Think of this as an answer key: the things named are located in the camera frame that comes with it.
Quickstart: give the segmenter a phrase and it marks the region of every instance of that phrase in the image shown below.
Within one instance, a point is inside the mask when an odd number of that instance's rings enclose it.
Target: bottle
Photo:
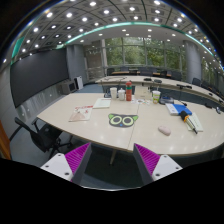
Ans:
[[[122,88],[118,91],[118,96],[119,96],[119,100],[124,100],[125,99],[125,90],[123,90]]]
[[[126,101],[131,101],[132,98],[132,83],[131,81],[126,82]]]

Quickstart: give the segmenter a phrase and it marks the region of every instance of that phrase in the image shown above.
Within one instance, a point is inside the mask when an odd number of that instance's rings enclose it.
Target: floor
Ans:
[[[75,92],[78,93],[103,93],[102,87],[93,84],[86,85],[83,89]],[[44,122],[38,120],[39,127],[44,125]],[[62,133],[60,136],[62,143],[69,141],[70,135]],[[70,150],[77,148],[87,142],[80,139],[72,139],[72,146],[61,147],[62,153],[67,153]],[[20,129],[10,143],[12,160],[41,167],[48,161],[50,152],[43,153],[37,148],[31,138],[29,132],[25,129]],[[137,163],[132,153],[118,151],[113,165],[110,165],[112,149],[92,145],[92,154],[88,165],[83,175],[81,186],[94,189],[105,190],[123,190],[133,189],[143,186],[143,182],[139,173]]]

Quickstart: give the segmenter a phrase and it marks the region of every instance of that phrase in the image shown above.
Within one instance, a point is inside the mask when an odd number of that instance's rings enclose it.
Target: ceiling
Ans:
[[[108,25],[115,25],[115,27],[107,28]],[[17,39],[24,37],[24,40],[15,61],[30,55],[30,53],[54,49],[61,44],[89,45],[92,41],[99,39],[125,37],[126,33],[129,34],[129,37],[148,37],[148,35],[151,35],[152,39],[164,41],[169,39],[178,45],[182,45],[183,40],[191,40],[199,46],[201,55],[204,55],[208,62],[211,62],[216,68],[219,67],[220,60],[215,49],[210,42],[206,41],[206,36],[201,32],[200,27],[197,27],[189,18],[164,2],[154,0],[61,1],[45,10],[35,20],[30,21],[18,35]],[[70,42],[77,36],[80,36],[80,38]],[[202,44],[210,49],[211,54],[209,52],[204,53],[205,48],[201,44],[202,40]],[[16,41],[13,42],[11,51],[8,52],[7,60],[10,60],[15,43]]]

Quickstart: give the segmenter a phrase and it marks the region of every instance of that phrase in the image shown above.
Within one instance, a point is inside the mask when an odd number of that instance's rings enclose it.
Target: cup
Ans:
[[[117,88],[116,87],[110,88],[110,94],[111,94],[111,98],[113,100],[116,100],[117,99]]]
[[[160,91],[152,91],[152,102],[157,104],[159,102],[159,98],[160,98]]]
[[[125,90],[123,90],[122,88],[118,91],[118,96],[119,96],[119,100],[124,100],[125,99]]]

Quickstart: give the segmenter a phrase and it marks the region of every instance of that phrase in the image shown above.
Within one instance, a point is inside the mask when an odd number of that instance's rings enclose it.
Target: white table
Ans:
[[[127,81],[131,81],[133,86],[154,86],[154,87],[161,87],[161,88],[165,88],[165,89],[171,89],[171,90],[180,90],[180,87],[177,86],[177,84],[179,85],[189,85],[192,87],[192,89],[189,88],[183,88],[181,91],[182,92],[186,92],[186,93],[190,93],[190,94],[194,94],[197,96],[202,96],[205,97],[207,99],[210,99],[218,104],[220,104],[221,106],[223,106],[223,104],[221,104],[219,102],[219,99],[222,100],[220,97],[218,97],[217,95],[212,93],[212,96],[209,95],[209,93],[211,94],[211,92],[209,92],[206,89],[203,89],[199,86],[195,86],[189,83],[185,83],[185,82],[181,82],[181,81],[175,81],[175,80],[171,80],[171,79],[164,79],[164,78],[157,78],[157,77],[150,77],[152,80],[161,80],[162,83],[153,83],[152,81],[144,81],[145,78],[149,78],[148,76],[107,76],[104,78],[101,78],[99,80],[96,81],[96,83],[98,85],[102,85],[102,86],[110,86],[110,85],[125,85],[125,83]]]
[[[116,150],[132,152],[134,143],[160,155],[185,156],[212,150],[224,142],[224,113],[218,114],[215,109],[189,102],[188,108],[197,114],[204,129],[197,135],[188,131],[180,116],[171,116],[164,105],[138,105],[119,99],[112,100],[110,108],[93,109],[89,121],[68,121],[76,106],[94,105],[102,97],[103,94],[96,93],[70,94],[37,117],[71,135],[113,148],[113,158]],[[138,115],[139,118],[130,128],[118,128],[109,124],[110,113]],[[169,127],[171,135],[159,132],[160,125]]]

